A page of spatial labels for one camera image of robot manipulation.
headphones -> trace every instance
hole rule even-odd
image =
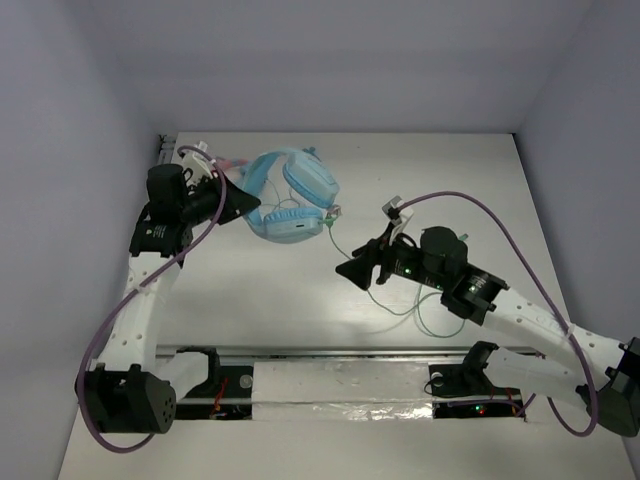
[[[263,153],[245,170],[242,189],[258,197],[269,181],[269,170],[281,156],[286,155],[287,161],[282,167],[284,179],[301,197],[315,205],[283,208],[265,215],[264,218],[260,215],[259,209],[253,210],[244,218],[260,238],[274,243],[289,244],[315,237],[322,232],[326,223],[321,209],[331,211],[337,208],[333,201],[340,191],[340,186],[314,151],[313,148],[281,148]]]

white table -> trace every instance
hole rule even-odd
[[[472,194],[503,219],[564,310],[511,136],[190,133],[181,134],[179,144],[200,139],[219,155],[249,158],[280,146],[315,146],[342,186],[345,217],[335,235],[346,250],[383,230],[380,207],[396,194],[405,199],[446,189]],[[441,199],[415,211],[409,233],[417,237],[420,228],[431,225],[468,233],[472,263],[542,302],[498,229],[475,206]],[[334,273],[341,261],[326,235],[279,246],[252,235],[241,220],[216,228],[187,258],[167,302],[162,343],[377,351],[467,348],[477,340],[518,346],[473,325],[450,340],[425,337],[411,321],[390,328],[396,318]],[[392,280],[375,293],[402,310],[412,305],[415,287]],[[424,312],[439,332],[459,322],[436,301]],[[576,427],[585,424],[583,413],[563,411]],[[529,418],[526,424],[515,419],[184,421],[135,454],[113,455],[89,438],[78,417],[60,479],[633,478],[619,437],[600,428],[587,439],[572,437],[544,400],[534,403]],[[138,438],[111,440],[126,445]]]
[[[386,218],[380,209],[394,195],[406,200],[437,190],[474,195],[504,221],[564,310],[510,135],[181,133],[177,145],[199,140],[218,155],[249,159],[282,146],[316,147],[341,185],[337,202],[344,217],[336,223],[334,234],[347,252],[382,233]],[[272,170],[275,182],[281,177],[279,170]],[[478,207],[445,198],[414,210],[408,229],[414,238],[419,239],[422,228],[435,225],[469,234],[471,263],[544,305],[502,233]],[[402,322],[339,277],[334,267],[343,260],[326,232],[283,246],[253,235],[243,220],[216,227],[187,257],[167,301],[160,342],[307,350],[433,351],[468,348],[478,340],[518,346],[471,323],[451,339],[427,337],[418,331],[413,317]],[[416,289],[411,282],[393,278],[372,291],[392,309],[406,311],[413,305]],[[438,333],[455,331],[460,324],[439,305],[437,296],[424,303],[422,312]]]

blue headphones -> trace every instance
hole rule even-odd
[[[242,189],[255,197],[260,196],[268,181],[269,170],[283,155],[288,157],[282,167],[284,179],[315,207],[283,208],[265,215],[264,218],[255,209],[244,218],[251,230],[261,238],[275,243],[298,243],[322,232],[325,222],[320,209],[326,210],[334,206],[333,201],[340,186],[315,156],[314,149],[281,148],[260,155],[249,166],[244,174]]]

green cable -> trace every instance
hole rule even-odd
[[[333,221],[330,222],[330,223],[327,223],[327,226],[329,227],[327,230],[329,230],[329,238],[331,239],[331,243],[333,244],[333,246],[346,259],[351,260],[351,256],[347,255],[347,253],[338,246],[338,244],[336,243],[335,238],[333,237],[333,232],[331,231],[331,228],[333,227]],[[378,307],[380,307],[383,310],[389,312],[391,315],[395,315],[396,317],[404,317],[406,315],[409,315],[413,311],[418,312],[418,320],[420,321],[420,324],[422,325],[424,330],[422,330],[420,328],[418,328],[418,329],[422,333],[427,335],[427,336],[431,336],[431,337],[435,337],[435,338],[452,338],[452,337],[455,337],[456,335],[458,335],[462,331],[462,329],[464,328],[464,326],[465,326],[465,324],[467,322],[466,320],[462,320],[462,324],[460,325],[460,328],[458,328],[458,330],[456,330],[454,333],[451,333],[451,334],[448,334],[448,335],[440,335],[438,333],[435,333],[435,332],[432,332],[431,330],[429,330],[429,327],[426,326],[426,324],[424,323],[424,320],[422,318],[422,313],[420,312],[420,305],[422,304],[422,302],[424,302],[427,298],[429,298],[433,294],[432,293],[431,294],[427,294],[424,297],[420,298],[421,294],[422,294],[422,285],[420,285],[420,288],[418,288],[418,294],[416,296],[416,303],[415,303],[415,305],[413,307],[411,307],[406,312],[394,312],[389,307],[387,307],[386,305],[381,304],[378,300],[376,300],[375,297],[371,294],[371,292],[369,290],[367,290],[367,295],[369,295],[369,298],[371,299],[371,301],[373,303],[375,303]]]

ear cushion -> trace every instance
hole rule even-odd
[[[306,200],[321,208],[333,205],[340,186],[329,170],[316,157],[304,152],[287,152],[289,160],[282,175]]]
[[[322,220],[322,211],[315,207],[287,208],[285,210],[278,210],[277,212],[265,215],[263,222],[265,224],[287,222],[289,220],[309,217]]]

